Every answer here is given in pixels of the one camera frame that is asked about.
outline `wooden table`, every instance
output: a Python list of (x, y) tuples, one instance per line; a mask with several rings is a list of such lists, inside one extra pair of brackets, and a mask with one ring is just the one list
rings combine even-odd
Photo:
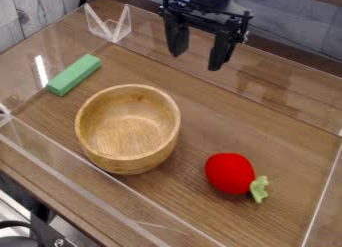
[[(112, 17), (121, 9), (112, 0), (96, 0), (93, 7), (101, 16)], [(93, 54), (102, 67), (81, 85), (62, 98), (42, 90), (14, 110), (28, 126), (13, 121), (0, 129), (9, 135), (14, 127), (19, 134), (19, 143), (11, 146), (0, 141), (1, 170), (104, 246), (300, 246), (340, 147), (340, 80), (243, 46), (232, 62), (208, 78), (207, 72), (200, 72), (209, 37), (193, 32), (201, 46), (173, 59), (164, 48), (161, 19), (137, 9), (132, 15), (133, 33), (118, 45), (98, 43)], [(85, 45), (90, 36), (81, 34), (86, 28), (81, 9), (56, 23), (53, 31), (69, 40), (65, 29), (70, 28), (78, 33), (72, 39)], [(45, 39), (49, 34), (48, 30), (37, 36)], [(9, 61), (30, 43), (34, 47), (33, 38), (2, 59)], [(61, 47), (65, 57), (68, 52), (73, 54)], [(86, 98), (126, 83), (160, 88), (181, 112), (180, 140), (166, 162), (138, 176), (113, 176), (128, 188), (84, 162), (73, 132), (76, 112)], [(296, 111), (285, 106), (287, 100)], [(324, 114), (325, 108), (333, 116)], [(269, 198), (263, 205), (244, 196), (223, 195), (207, 183), (204, 162), (217, 152), (243, 154), (256, 173), (268, 176)], [(136, 224), (124, 224), (117, 211)], [(337, 216), (337, 209), (328, 214), (328, 218)], [(337, 221), (328, 224), (325, 217), (317, 221), (321, 229), (327, 224), (335, 229), (324, 246), (339, 246)], [(317, 241), (308, 243), (321, 246)]]

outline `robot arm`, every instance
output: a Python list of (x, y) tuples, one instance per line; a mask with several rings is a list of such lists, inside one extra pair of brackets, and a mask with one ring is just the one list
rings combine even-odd
[[(216, 20), (215, 15), (221, 15), (224, 20)], [(231, 58), (236, 43), (245, 40), (249, 11), (232, 0), (162, 0), (160, 16), (168, 50), (174, 57), (188, 49), (189, 26), (215, 34), (208, 70), (219, 70)]]

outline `bowl rim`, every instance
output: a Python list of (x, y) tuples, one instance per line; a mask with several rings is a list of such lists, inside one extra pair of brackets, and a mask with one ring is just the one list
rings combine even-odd
[[(161, 142), (161, 144), (152, 150), (149, 150), (148, 152), (138, 154), (138, 155), (129, 155), (129, 156), (117, 156), (117, 155), (109, 155), (109, 154), (104, 154), (101, 153), (98, 150), (93, 149), (86, 141), (81, 138), (81, 134), (80, 134), (80, 120), (82, 117), (82, 112), (86, 108), (86, 106), (89, 105), (89, 103), (104, 93), (112, 91), (112, 90), (117, 90), (117, 89), (122, 89), (122, 88), (128, 88), (128, 87), (137, 87), (137, 88), (142, 88), (146, 89), (149, 91), (156, 92), (160, 96), (162, 96), (162, 98), (166, 101), (168, 106), (170, 106), (172, 110), (174, 111), (174, 125), (172, 127), (172, 131), (169, 133), (168, 138)], [(86, 150), (93, 153), (94, 155), (110, 159), (110, 160), (120, 160), (120, 161), (130, 161), (130, 160), (138, 160), (142, 159), (145, 157), (149, 157), (150, 155), (156, 154), (160, 150), (162, 150), (165, 148), (165, 146), (172, 142), (172, 140), (176, 138), (177, 132), (178, 132), (178, 128), (180, 128), (180, 111), (178, 111), (178, 107), (176, 105), (176, 102), (173, 101), (173, 99), (170, 98), (170, 96), (161, 91), (160, 89), (148, 86), (148, 85), (142, 85), (142, 84), (121, 84), (121, 85), (116, 85), (112, 86), (98, 92), (96, 92), (82, 103), (77, 114), (76, 114), (76, 119), (74, 119), (74, 132), (76, 132), (76, 136), (77, 139), (81, 143), (81, 145), (86, 148)]]

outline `wooden bowl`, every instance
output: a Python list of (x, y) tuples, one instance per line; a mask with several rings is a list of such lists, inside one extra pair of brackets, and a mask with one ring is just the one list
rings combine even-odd
[(120, 85), (85, 101), (74, 124), (92, 162), (108, 172), (132, 175), (154, 168), (173, 151), (180, 112), (162, 91)]

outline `green block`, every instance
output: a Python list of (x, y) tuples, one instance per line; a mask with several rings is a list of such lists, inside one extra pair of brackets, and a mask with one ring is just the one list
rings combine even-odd
[(48, 82), (48, 90), (57, 96), (64, 96), (101, 66), (97, 57), (84, 55), (54, 78)]

